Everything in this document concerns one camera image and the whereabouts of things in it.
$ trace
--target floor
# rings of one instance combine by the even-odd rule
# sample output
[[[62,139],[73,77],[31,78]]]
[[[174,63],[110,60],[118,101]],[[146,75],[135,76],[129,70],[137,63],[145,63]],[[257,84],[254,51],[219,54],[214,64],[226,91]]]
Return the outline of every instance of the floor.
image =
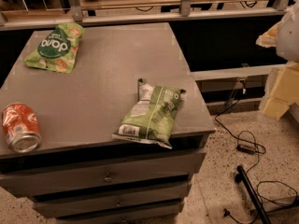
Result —
[[[256,142],[266,148],[260,162],[249,172],[256,188],[259,182],[277,180],[299,191],[299,124],[287,113],[280,121],[266,119],[259,111],[237,112],[221,115],[222,122],[234,135],[242,131],[254,134]],[[176,216],[156,217],[137,221],[135,224],[231,224],[230,217],[223,217],[224,208],[240,222],[251,222],[253,205],[244,185],[235,183],[236,166],[242,164],[248,170],[258,159],[236,150],[236,140],[215,122],[217,131],[210,135],[206,144],[206,158],[201,170],[192,179],[190,194],[185,198],[184,208]],[[249,133],[242,138],[252,140]],[[294,194],[289,188],[278,184],[263,184],[259,188],[268,199],[279,199]],[[0,189],[1,224],[55,224],[53,218],[43,218],[31,209],[32,202],[26,198],[16,199]],[[271,213],[272,224],[299,223],[299,208]]]

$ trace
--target crumpled chip bag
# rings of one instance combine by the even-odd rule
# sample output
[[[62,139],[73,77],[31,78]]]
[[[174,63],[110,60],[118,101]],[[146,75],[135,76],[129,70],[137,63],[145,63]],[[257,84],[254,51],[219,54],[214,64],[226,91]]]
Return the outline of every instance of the crumpled chip bag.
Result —
[[[126,114],[112,137],[171,149],[169,138],[183,92],[138,80],[138,103]]]
[[[73,70],[79,40],[84,28],[74,22],[58,25],[24,61],[28,66],[70,73]]]

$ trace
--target logo on chip bag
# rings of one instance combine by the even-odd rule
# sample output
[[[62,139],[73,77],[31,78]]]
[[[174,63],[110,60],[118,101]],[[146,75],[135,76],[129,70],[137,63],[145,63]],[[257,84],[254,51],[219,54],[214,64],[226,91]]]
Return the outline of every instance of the logo on chip bag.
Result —
[[[44,39],[37,48],[37,52],[44,58],[54,59],[65,56],[71,49],[64,30],[59,27]]]

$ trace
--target red soda can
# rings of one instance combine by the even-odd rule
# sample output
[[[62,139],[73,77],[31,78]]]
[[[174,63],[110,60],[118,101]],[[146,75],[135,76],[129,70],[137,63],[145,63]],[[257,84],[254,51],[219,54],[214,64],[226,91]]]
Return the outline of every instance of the red soda can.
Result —
[[[14,103],[5,108],[2,128],[8,147],[15,152],[30,152],[41,143],[36,114],[25,104]]]

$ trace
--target aluminum can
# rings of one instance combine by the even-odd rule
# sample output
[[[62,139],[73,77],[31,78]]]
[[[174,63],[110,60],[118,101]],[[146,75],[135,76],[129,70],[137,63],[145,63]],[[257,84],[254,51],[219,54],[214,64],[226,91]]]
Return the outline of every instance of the aluminum can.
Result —
[[[30,152],[41,143],[36,114],[25,104],[14,103],[5,108],[2,128],[8,147],[15,152]]]

